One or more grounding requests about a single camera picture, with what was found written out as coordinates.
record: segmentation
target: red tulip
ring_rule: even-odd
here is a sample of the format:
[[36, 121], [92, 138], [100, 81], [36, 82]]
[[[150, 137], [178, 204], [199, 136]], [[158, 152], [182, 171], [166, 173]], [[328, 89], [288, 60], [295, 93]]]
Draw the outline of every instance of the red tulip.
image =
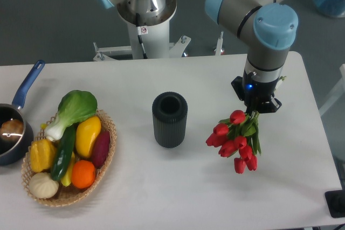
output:
[[243, 159], [236, 157], [234, 160], [235, 165], [235, 172], [236, 173], [243, 173], [244, 169], [246, 169], [246, 163]]
[[243, 160], [250, 160], [252, 158], [252, 148], [249, 145], [246, 145], [239, 150], [239, 155]]
[[217, 136], [226, 135], [228, 132], [229, 128], [225, 123], [220, 123], [216, 125], [213, 129], [213, 133], [215, 133]]
[[227, 136], [217, 136], [215, 133], [212, 133], [209, 138], [206, 140], [206, 144], [210, 146], [214, 146], [215, 148], [220, 147], [227, 141]]
[[255, 155], [252, 155], [252, 158], [245, 162], [250, 171], [255, 171], [258, 167], [258, 158]]
[[244, 136], [238, 136], [234, 141], [237, 143], [239, 149], [242, 149], [247, 145], [247, 138]]
[[242, 110], [234, 110], [230, 115], [230, 122], [232, 124], [240, 124], [241, 122], [244, 122], [245, 119], [246, 115]]
[[228, 140], [222, 145], [218, 154], [220, 154], [221, 157], [229, 157], [236, 152], [237, 149], [238, 146], [235, 144], [235, 142], [233, 140]]

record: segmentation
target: blue pot handle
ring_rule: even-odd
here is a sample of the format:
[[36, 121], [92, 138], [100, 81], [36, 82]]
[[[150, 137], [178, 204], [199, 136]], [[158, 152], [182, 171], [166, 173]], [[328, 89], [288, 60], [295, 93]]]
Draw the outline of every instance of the blue pot handle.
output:
[[45, 65], [43, 60], [38, 60], [34, 64], [33, 68], [30, 70], [20, 87], [18, 88], [15, 97], [13, 98], [12, 105], [16, 106], [17, 109], [24, 107], [26, 94], [32, 86], [33, 82], [36, 80], [37, 76], [41, 72]]

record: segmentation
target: orange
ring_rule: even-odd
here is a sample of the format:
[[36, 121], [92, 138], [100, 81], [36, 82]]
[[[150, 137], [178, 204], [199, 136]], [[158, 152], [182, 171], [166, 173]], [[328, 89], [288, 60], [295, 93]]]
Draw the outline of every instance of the orange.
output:
[[79, 188], [84, 189], [95, 181], [96, 168], [90, 161], [80, 160], [75, 163], [72, 170], [72, 184]]

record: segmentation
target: fake vegetable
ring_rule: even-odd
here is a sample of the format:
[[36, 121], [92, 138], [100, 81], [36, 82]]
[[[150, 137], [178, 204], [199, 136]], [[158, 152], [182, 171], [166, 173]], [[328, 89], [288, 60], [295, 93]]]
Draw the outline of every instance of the fake vegetable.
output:
[[96, 168], [100, 168], [109, 153], [110, 133], [109, 131], [103, 131], [98, 135], [93, 147], [91, 161]]
[[72, 157], [75, 143], [75, 127], [69, 126], [65, 129], [63, 137], [60, 140], [58, 151], [56, 152], [51, 177], [53, 180], [60, 180], [65, 175]]
[[42, 172], [49, 169], [56, 154], [56, 147], [45, 138], [34, 141], [30, 149], [31, 169], [34, 172]]
[[97, 99], [88, 91], [72, 90], [61, 100], [55, 120], [45, 129], [50, 141], [62, 138], [65, 129], [84, 121], [96, 113]]
[[40, 172], [32, 176], [29, 190], [36, 198], [48, 199], [53, 197], [59, 189], [59, 183], [50, 178], [47, 172]]
[[61, 183], [65, 187], [68, 187], [72, 183], [71, 178], [72, 178], [72, 170], [73, 170], [74, 164], [75, 164], [75, 155], [74, 153], [72, 153], [72, 157], [70, 160], [70, 164], [68, 165], [67, 171], [65, 175], [61, 178]]
[[75, 148], [83, 158], [90, 158], [96, 138], [101, 132], [101, 121], [97, 116], [88, 118], [77, 127]]
[[80, 160], [75, 163], [72, 170], [72, 184], [84, 189], [90, 187], [96, 178], [96, 168], [90, 161]]

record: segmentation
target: purple sweet potato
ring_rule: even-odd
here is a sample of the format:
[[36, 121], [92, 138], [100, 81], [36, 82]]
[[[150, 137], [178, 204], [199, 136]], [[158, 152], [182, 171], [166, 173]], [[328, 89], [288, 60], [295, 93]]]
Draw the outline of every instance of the purple sweet potato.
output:
[[101, 167], [105, 160], [107, 159], [109, 153], [109, 144], [110, 144], [110, 133], [109, 131], [101, 132], [96, 138], [91, 161], [96, 168]]

